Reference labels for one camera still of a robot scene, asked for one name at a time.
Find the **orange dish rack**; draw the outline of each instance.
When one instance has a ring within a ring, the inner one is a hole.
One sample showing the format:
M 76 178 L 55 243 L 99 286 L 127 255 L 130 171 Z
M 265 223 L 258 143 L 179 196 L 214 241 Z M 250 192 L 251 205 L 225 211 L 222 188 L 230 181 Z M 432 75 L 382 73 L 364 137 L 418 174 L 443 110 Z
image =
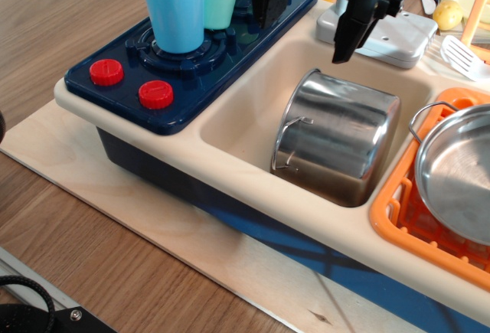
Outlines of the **orange dish rack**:
M 490 103 L 490 96 L 466 88 L 443 91 L 438 101 L 464 109 Z M 434 106 L 418 130 L 420 138 L 453 111 Z M 481 245 L 443 226 L 417 191 L 413 163 L 419 142 L 413 139 L 370 209 L 373 228 L 387 241 L 490 291 L 490 246 Z

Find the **navy blue stove top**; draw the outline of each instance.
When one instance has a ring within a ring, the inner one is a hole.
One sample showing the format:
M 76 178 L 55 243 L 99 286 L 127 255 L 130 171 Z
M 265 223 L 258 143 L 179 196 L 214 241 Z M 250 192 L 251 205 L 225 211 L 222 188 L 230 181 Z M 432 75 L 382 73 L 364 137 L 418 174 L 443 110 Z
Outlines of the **navy blue stove top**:
M 283 36 L 317 0 L 290 0 L 280 19 L 260 29 L 250 0 L 237 0 L 230 27 L 205 31 L 204 43 L 189 54 L 158 47 L 149 18 L 69 69 L 67 89 L 159 135 L 186 127 Z M 110 60 L 119 78 L 107 85 L 93 82 L 90 68 Z M 140 87 L 151 81 L 171 86 L 173 101 L 164 108 L 142 104 Z

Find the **stove burner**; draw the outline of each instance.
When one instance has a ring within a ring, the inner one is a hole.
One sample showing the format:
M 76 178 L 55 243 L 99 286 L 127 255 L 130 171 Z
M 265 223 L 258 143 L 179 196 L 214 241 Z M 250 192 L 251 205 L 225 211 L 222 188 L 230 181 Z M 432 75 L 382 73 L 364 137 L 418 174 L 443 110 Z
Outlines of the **stove burner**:
M 233 28 L 204 33 L 204 42 L 194 51 L 186 54 L 172 54 L 162 50 L 155 41 L 153 29 L 143 32 L 137 42 L 127 41 L 126 50 L 135 52 L 145 67 L 161 72 L 176 73 L 185 80 L 216 69 L 227 54 L 237 52 L 237 35 Z

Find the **white spatula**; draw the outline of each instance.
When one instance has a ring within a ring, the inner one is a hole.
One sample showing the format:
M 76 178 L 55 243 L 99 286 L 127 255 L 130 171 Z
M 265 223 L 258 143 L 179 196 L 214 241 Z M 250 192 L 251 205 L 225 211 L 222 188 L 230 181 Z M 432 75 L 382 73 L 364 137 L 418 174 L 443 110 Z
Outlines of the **white spatula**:
M 458 38 L 446 36 L 441 45 L 441 57 L 454 70 L 475 82 L 490 79 L 490 65 L 485 64 Z

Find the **blue plastic base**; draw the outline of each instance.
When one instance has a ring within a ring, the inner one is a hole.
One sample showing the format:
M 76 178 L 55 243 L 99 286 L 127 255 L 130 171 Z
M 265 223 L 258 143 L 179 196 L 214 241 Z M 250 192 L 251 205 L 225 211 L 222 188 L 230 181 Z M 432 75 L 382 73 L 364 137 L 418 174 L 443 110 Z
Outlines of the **blue plastic base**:
M 155 43 L 145 19 L 65 74 L 67 89 L 159 135 L 171 135 L 220 96 L 272 47 L 317 0 L 290 0 L 279 20 L 260 29 L 250 0 L 237 0 L 226 30 L 205 31 L 204 43 L 189 54 L 170 54 Z M 90 66 L 98 60 L 121 63 L 124 78 L 110 87 L 95 85 Z M 164 109 L 147 109 L 138 98 L 141 85 L 164 80 L 174 90 L 174 102 Z
M 490 328 L 353 260 L 97 128 L 109 159 L 428 332 Z

